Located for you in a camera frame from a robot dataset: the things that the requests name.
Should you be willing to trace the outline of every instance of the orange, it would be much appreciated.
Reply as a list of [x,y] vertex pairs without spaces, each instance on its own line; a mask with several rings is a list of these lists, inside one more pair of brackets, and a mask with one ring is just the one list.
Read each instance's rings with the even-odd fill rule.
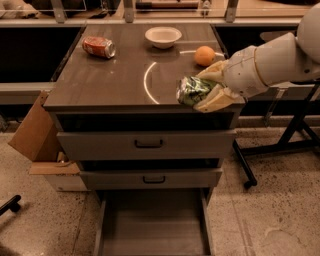
[[212,64],[215,56],[216,53],[211,47],[201,46],[196,50],[194,60],[198,65],[208,67]]

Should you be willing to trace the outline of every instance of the drawer handle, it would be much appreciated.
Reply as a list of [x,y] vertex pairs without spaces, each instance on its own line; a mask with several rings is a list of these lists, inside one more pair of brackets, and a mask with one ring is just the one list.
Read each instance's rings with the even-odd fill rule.
[[134,140],[134,145],[136,148],[161,148],[163,146],[163,140],[159,140],[158,144],[146,144],[141,143],[138,140]]
[[156,178],[146,178],[143,176],[143,183],[145,184],[162,184],[166,182],[166,176],[156,177]]

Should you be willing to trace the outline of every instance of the cardboard box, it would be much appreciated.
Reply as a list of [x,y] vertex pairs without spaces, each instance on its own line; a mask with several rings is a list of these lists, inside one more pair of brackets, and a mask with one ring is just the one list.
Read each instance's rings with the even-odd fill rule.
[[47,92],[41,92],[9,145],[32,161],[29,174],[43,175],[57,191],[88,191],[80,170],[72,161],[57,162],[62,147],[50,115],[42,107]]
[[76,163],[33,162],[31,175],[43,175],[56,191],[88,191]]

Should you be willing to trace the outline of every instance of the cabinet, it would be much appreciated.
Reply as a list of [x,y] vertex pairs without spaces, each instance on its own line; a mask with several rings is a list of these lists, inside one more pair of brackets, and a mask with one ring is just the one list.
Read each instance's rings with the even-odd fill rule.
[[180,105],[177,83],[202,68],[193,54],[219,44],[208,24],[159,50],[152,24],[88,25],[82,37],[112,39],[116,56],[87,55],[81,40],[44,107],[87,188],[103,191],[95,255],[212,255],[206,205],[236,136],[242,100],[202,114]]

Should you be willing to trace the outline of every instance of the concrete floor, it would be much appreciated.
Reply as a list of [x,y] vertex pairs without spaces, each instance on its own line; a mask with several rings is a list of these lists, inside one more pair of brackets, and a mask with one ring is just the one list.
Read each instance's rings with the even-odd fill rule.
[[[0,205],[20,194],[21,210],[0,217],[1,256],[90,256],[99,204],[92,192],[56,192],[0,133]],[[277,142],[283,128],[241,128],[242,147]],[[320,255],[320,150],[248,157],[258,186],[234,152],[208,206],[217,256]]]

